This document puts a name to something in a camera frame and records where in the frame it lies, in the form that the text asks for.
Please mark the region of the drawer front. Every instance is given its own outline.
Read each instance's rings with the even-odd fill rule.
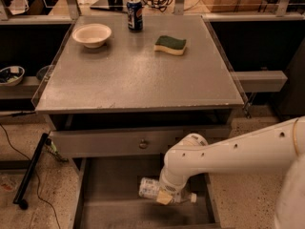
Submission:
[[[52,132],[51,139],[67,157],[134,156],[166,153],[183,138],[183,130],[100,130]]]

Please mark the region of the drawer knob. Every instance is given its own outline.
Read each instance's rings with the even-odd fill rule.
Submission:
[[[140,144],[139,144],[139,148],[140,149],[147,149],[148,146],[149,146],[149,143],[145,139],[142,139]]]

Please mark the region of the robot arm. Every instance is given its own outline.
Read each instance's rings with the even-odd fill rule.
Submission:
[[[304,153],[305,116],[212,145],[190,134],[166,153],[159,182],[174,195],[197,174],[288,170]]]

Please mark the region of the bottle cap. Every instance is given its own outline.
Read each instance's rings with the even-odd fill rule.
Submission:
[[[191,202],[197,201],[197,194],[191,193]]]

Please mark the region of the black can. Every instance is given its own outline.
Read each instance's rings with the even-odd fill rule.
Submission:
[[[142,3],[140,0],[131,0],[127,2],[128,28],[131,31],[142,31]]]

